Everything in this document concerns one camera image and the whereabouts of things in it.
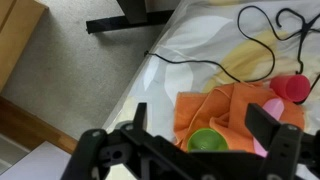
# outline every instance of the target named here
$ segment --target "pink cup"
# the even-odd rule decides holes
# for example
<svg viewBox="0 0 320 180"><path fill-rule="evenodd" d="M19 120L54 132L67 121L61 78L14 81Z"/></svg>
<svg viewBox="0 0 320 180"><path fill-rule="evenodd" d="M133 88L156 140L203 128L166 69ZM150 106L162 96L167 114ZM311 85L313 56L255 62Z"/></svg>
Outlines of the pink cup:
<svg viewBox="0 0 320 180"><path fill-rule="evenodd" d="M271 79L270 88L289 101L300 102L310 93L310 82L303 75L277 76Z"/></svg>

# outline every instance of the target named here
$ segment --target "black metal frame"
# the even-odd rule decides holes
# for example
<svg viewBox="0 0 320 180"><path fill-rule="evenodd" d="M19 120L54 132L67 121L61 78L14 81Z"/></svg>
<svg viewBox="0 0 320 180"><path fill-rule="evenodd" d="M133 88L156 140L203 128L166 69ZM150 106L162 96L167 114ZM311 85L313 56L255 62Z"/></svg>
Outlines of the black metal frame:
<svg viewBox="0 0 320 180"><path fill-rule="evenodd" d="M117 0L125 16L87 21L89 34L166 23L173 11L147 13L145 0Z"/></svg>
<svg viewBox="0 0 320 180"><path fill-rule="evenodd" d="M320 131L312 136L294 125L279 124L256 104L249 104L245 122L268 150L266 158L239 151L185 153L143 129L146 109L146 103L140 103L133 123L111 134L102 129L85 132L62 179L103 179L117 164L143 180L301 179L295 176L298 162L320 177Z"/></svg>

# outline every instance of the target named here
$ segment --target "green plastic cup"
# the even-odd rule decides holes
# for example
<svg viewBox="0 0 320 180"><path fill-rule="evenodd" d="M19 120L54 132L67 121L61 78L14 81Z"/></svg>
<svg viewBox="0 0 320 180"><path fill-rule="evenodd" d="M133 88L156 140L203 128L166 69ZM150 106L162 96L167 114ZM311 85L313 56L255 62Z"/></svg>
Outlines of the green plastic cup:
<svg viewBox="0 0 320 180"><path fill-rule="evenodd" d="M202 128L194 132L188 141L188 151L193 150L225 151L228 144L217 131Z"/></svg>

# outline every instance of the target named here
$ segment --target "pink plastic object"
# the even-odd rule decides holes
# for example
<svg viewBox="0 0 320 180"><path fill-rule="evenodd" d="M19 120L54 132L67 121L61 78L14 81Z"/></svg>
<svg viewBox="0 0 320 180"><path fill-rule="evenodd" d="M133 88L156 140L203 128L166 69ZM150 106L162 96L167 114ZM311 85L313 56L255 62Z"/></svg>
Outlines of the pink plastic object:
<svg viewBox="0 0 320 180"><path fill-rule="evenodd" d="M268 112L273 118L279 121L281 114L284 111L284 105L280 98L270 99L263 105L263 109ZM267 151L260 145L256 138L253 139L254 151L262 156L267 156Z"/></svg>
<svg viewBox="0 0 320 180"><path fill-rule="evenodd" d="M300 102L308 97L310 82L303 75L277 76L271 79L270 88L284 99Z"/></svg>

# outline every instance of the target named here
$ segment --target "orange towel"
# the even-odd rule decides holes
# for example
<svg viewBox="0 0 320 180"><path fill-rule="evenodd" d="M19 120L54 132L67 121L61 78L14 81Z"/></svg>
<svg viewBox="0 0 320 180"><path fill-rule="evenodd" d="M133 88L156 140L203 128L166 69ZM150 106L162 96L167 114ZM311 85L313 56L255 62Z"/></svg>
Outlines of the orange towel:
<svg viewBox="0 0 320 180"><path fill-rule="evenodd" d="M212 128L226 140L230 150L254 152L253 136L245 127L248 103L263 106L278 97L262 83L234 83L213 89L208 94L179 93L175 107L174 133L177 146L187 150L190 136L200 128ZM285 110L281 121L304 128L303 111L283 100Z"/></svg>

